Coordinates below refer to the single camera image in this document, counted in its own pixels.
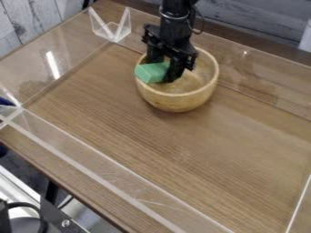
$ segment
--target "black cable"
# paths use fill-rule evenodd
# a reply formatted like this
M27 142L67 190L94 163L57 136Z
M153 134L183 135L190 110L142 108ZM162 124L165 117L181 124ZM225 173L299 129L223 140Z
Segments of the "black cable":
M31 208L31 209L34 209L36 211L36 213L39 214L39 217L40 217L40 228L39 228L38 233L47 233L49 225L47 225L47 222L45 220L45 216L42 214L42 211L35 205L32 205L32 204L30 204L27 202L8 203L7 204L7 209L12 209L12 208Z
M74 200L74 196L71 196L71 198L63 203L59 205L58 209L63 209Z
M202 18L202 28L201 28L199 31L197 31L197 30L193 28L189 19L187 19L187 24L189 24L189 27L190 27L190 29L193 30L193 32L194 32L197 35L201 35L201 34L205 32L206 20L205 20L205 16L203 16L202 12L199 11L199 9L198 9L197 6L194 6L194 9L195 9L195 11L197 11L197 15L199 15L201 18Z

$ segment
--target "green object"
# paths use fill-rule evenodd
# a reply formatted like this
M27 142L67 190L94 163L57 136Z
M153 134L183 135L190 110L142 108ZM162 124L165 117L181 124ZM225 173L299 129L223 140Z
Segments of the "green object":
M169 62L137 65L135 75L146 84L161 83L169 69Z

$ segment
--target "wooden tabletop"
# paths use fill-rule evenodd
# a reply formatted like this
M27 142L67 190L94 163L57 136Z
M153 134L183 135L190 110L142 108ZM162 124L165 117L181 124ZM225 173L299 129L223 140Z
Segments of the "wooden tabletop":
M95 6L102 14L122 8L105 3ZM198 110L170 114L145 103L134 78L141 48L115 44L26 107L233 231L285 232L311 174L310 67L213 35L194 41L223 68L222 85ZM15 128L0 138L126 231L171 232ZM71 159L105 172L102 160L82 153Z

